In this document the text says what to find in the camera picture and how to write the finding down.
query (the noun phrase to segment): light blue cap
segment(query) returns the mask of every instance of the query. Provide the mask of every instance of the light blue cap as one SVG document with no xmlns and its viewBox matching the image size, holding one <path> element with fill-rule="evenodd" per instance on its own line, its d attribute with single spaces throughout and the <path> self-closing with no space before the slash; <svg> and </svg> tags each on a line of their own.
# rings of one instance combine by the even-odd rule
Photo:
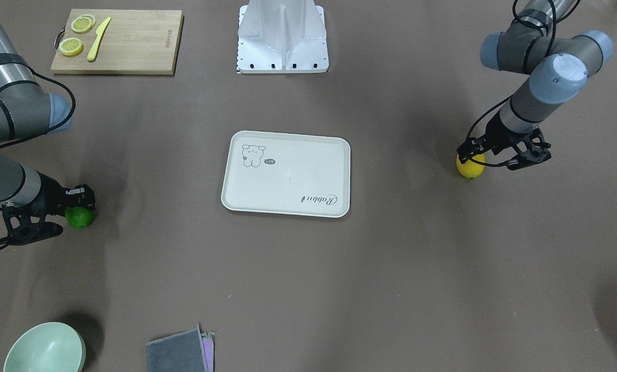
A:
<svg viewBox="0 0 617 372">
<path fill-rule="evenodd" d="M 588 80 L 586 65 L 571 54 L 545 58 L 528 78 L 531 94 L 547 104 L 561 104 L 577 95 Z"/>
<path fill-rule="evenodd" d="M 585 33 L 580 33 L 578 36 L 580 35 L 592 38 L 599 45 L 599 49 L 602 51 L 602 66 L 604 66 L 613 54 L 613 42 L 611 38 L 602 31 L 597 30 L 586 31 Z"/>
<path fill-rule="evenodd" d="M 499 46 L 499 38 L 501 33 L 490 34 L 483 41 L 483 45 L 480 47 L 480 62 L 486 68 L 492 70 L 499 70 L 499 56 L 497 54 L 497 47 Z"/>
<path fill-rule="evenodd" d="M 65 101 L 61 95 L 58 94 L 49 94 L 49 101 L 51 102 L 51 115 L 49 116 L 49 128 L 54 125 L 58 125 L 65 116 L 70 112 L 70 106 Z M 63 124 L 60 128 L 54 129 L 47 134 L 62 132 L 63 130 L 68 130 L 72 126 L 72 118 L 67 120 L 65 124 Z"/>
</svg>

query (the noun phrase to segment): yellow lemon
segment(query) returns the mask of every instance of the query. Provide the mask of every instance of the yellow lemon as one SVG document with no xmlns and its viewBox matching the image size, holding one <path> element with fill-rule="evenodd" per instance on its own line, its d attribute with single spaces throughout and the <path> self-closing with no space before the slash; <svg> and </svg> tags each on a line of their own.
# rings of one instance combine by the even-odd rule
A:
<svg viewBox="0 0 617 372">
<path fill-rule="evenodd" d="M 75 31 L 77 34 L 84 34 L 90 31 L 91 28 L 95 25 L 95 17 L 87 15 L 80 15 L 76 17 L 74 21 L 72 21 L 72 31 Z"/>
<path fill-rule="evenodd" d="M 72 57 L 81 53 L 84 49 L 84 43 L 77 38 L 67 38 L 60 42 L 58 45 L 58 50 L 63 54 L 63 56 Z"/>
<path fill-rule="evenodd" d="M 485 155 L 483 153 L 479 153 L 476 156 L 473 156 L 474 160 L 478 160 L 479 162 L 485 162 Z M 474 179 L 485 170 L 485 165 L 480 165 L 472 162 L 471 160 L 467 160 L 464 164 L 460 163 L 460 159 L 455 156 L 455 165 L 457 165 L 457 171 L 464 177 L 469 179 Z"/>
</svg>

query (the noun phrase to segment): cutting board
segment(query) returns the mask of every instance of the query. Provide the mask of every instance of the cutting board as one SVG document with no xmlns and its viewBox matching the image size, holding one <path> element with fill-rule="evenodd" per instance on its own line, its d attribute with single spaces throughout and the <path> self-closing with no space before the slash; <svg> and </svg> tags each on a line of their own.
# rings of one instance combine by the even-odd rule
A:
<svg viewBox="0 0 617 372">
<path fill-rule="evenodd" d="M 71 23 L 81 14 L 93 14 L 97 23 L 84 34 L 72 31 Z M 111 17 L 95 61 L 86 57 L 97 38 L 101 22 Z M 84 50 L 65 57 L 56 50 L 53 73 L 105 75 L 172 75 L 176 70 L 182 33 L 181 10 L 72 9 L 63 38 L 79 38 Z"/>
</svg>

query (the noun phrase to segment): knife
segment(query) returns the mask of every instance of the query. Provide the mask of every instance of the knife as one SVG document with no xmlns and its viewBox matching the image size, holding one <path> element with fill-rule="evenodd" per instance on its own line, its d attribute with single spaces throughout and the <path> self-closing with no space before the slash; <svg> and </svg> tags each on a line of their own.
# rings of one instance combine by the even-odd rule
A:
<svg viewBox="0 0 617 372">
<path fill-rule="evenodd" d="M 95 39 L 95 42 L 90 47 L 90 52 L 88 52 L 88 61 L 92 62 L 98 56 L 98 50 L 100 49 L 101 38 L 104 36 L 104 31 L 106 30 L 106 26 L 110 22 L 110 17 L 107 17 L 100 26 L 98 27 L 97 34 L 98 38 Z"/>
</svg>

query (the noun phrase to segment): light green bowl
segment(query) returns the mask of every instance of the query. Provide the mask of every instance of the light green bowl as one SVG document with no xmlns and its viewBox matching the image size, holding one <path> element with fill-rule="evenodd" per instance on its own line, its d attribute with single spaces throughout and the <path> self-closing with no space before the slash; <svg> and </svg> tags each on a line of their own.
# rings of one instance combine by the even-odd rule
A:
<svg viewBox="0 0 617 372">
<path fill-rule="evenodd" d="M 10 349 L 3 372 L 80 372 L 86 344 L 65 323 L 42 323 L 23 334 Z"/>
</svg>

